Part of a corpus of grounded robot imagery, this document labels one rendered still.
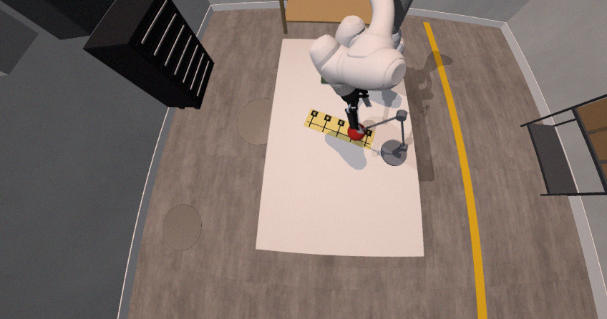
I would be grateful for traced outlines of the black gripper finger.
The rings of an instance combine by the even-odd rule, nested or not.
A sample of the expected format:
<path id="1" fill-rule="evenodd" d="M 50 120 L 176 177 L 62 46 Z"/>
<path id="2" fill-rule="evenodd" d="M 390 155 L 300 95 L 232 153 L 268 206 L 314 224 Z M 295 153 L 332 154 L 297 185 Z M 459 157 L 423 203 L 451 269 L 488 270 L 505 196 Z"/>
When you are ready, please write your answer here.
<path id="1" fill-rule="evenodd" d="M 369 101 L 369 98 L 368 98 L 369 97 L 369 95 L 367 94 L 368 91 L 360 89 L 360 92 L 362 93 L 362 97 L 363 97 L 362 100 L 363 100 L 365 106 L 366 107 L 372 107 L 372 104 L 371 104 L 371 102 Z M 361 97 L 361 94 L 357 98 L 360 98 L 360 97 Z"/>
<path id="2" fill-rule="evenodd" d="M 358 123 L 358 115 L 357 115 L 358 100 L 357 99 L 355 99 L 355 107 L 356 108 L 352 109 L 351 105 L 349 104 L 347 109 L 345 109 L 345 112 L 347 114 L 348 121 L 349 121 L 349 126 L 350 126 L 350 129 L 355 129 L 358 132 L 358 134 L 363 134 L 364 131 Z"/>

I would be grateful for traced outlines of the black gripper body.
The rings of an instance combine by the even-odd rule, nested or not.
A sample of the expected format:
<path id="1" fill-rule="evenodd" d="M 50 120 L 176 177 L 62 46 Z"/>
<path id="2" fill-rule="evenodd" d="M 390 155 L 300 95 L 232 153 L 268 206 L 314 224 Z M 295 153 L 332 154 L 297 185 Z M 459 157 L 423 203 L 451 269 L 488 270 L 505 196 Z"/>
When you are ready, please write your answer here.
<path id="1" fill-rule="evenodd" d="M 340 96 L 349 106 L 349 104 L 351 105 L 351 107 L 355 107 L 355 99 L 358 100 L 359 102 L 359 98 L 357 98 L 359 96 L 360 90 L 359 89 L 355 89 L 351 94 L 347 95 L 347 96 Z"/>

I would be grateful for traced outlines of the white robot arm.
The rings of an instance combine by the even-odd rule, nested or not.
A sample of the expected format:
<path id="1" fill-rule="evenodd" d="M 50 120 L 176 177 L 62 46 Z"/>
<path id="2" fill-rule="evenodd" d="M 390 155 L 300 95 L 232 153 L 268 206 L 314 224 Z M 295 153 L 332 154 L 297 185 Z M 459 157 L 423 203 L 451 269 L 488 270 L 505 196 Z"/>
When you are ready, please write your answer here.
<path id="1" fill-rule="evenodd" d="M 369 28 L 361 18 L 347 16 L 335 38 L 326 34 L 311 45 L 314 66 L 337 95 L 346 96 L 356 88 L 386 91 L 402 81 L 407 65 L 400 26 L 412 1 L 369 0 Z"/>

